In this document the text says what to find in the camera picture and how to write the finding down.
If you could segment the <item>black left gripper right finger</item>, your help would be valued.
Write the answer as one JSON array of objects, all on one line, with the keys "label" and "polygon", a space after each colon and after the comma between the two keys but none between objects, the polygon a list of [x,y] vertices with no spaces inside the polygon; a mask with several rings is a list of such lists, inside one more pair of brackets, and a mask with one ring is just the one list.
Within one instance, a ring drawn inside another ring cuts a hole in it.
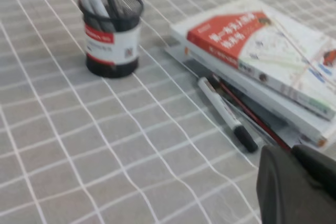
[{"label": "black left gripper right finger", "polygon": [[295,145],[291,153],[328,195],[335,199],[335,160],[305,145]]}]

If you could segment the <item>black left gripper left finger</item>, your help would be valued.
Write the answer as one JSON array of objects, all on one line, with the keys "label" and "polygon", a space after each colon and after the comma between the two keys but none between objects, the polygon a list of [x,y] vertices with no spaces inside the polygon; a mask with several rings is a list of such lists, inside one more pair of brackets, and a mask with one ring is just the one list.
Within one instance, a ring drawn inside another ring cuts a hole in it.
[{"label": "black left gripper left finger", "polygon": [[335,223],[335,199],[291,150],[262,148],[256,192],[262,223]]}]

